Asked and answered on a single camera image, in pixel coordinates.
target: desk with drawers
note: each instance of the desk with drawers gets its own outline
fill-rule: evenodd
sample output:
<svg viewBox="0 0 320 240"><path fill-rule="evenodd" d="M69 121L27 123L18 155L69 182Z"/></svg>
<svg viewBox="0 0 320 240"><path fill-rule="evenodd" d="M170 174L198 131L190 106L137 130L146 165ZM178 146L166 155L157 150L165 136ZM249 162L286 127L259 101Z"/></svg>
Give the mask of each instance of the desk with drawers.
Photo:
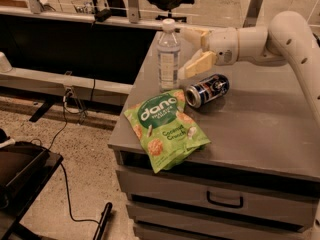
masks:
<svg viewBox="0 0 320 240"><path fill-rule="evenodd" d="M155 37L126 108L159 94ZM312 227L320 197L320 130L294 72L238 62L214 67L229 92L185 112L212 141L154 174L123 115L109 140L127 211L142 240L292 240Z"/></svg>

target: soda can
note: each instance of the soda can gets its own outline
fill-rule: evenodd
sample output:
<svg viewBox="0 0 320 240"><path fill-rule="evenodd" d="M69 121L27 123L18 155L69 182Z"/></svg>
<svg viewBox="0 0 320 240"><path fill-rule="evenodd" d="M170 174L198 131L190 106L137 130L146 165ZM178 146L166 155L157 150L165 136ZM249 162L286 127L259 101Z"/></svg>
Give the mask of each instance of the soda can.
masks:
<svg viewBox="0 0 320 240"><path fill-rule="evenodd" d="M191 107L199 108L203 104L225 95L229 87L228 78L224 75L214 74L197 84L190 85L186 89L186 100Z"/></svg>

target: black panel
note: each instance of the black panel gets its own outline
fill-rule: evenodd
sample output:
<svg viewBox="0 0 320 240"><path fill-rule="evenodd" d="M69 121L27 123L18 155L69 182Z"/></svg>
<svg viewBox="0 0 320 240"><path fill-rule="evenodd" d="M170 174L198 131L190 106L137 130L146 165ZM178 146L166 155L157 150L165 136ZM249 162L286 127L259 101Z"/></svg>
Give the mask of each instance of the black panel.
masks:
<svg viewBox="0 0 320 240"><path fill-rule="evenodd" d="M132 84L155 30L0 16L0 50L14 67Z"/></svg>

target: black handle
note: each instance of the black handle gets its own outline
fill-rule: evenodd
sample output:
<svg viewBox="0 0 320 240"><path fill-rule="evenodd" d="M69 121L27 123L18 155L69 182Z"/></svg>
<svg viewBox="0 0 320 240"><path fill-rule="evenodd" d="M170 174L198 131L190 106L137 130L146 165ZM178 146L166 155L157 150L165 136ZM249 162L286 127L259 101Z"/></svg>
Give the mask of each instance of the black handle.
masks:
<svg viewBox="0 0 320 240"><path fill-rule="evenodd" d="M243 207L243 197L240 196L240 203L238 205L235 204L225 204L225 203L220 203L217 201L213 201L210 199L210 191L207 191L207 200L210 204L214 204L214 205L219 205L219 206L223 206L223 207L228 207L228 208L233 208L233 209L240 209Z"/></svg>

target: chip bag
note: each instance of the chip bag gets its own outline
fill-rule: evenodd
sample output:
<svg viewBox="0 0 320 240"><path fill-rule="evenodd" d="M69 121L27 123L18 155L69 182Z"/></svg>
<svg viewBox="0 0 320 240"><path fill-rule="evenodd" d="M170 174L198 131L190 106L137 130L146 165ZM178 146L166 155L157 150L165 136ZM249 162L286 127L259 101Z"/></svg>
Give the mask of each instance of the chip bag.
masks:
<svg viewBox="0 0 320 240"><path fill-rule="evenodd" d="M183 90L171 90L139 103L124 112L132 129L148 154L155 173L180 164L210 140L183 113Z"/></svg>

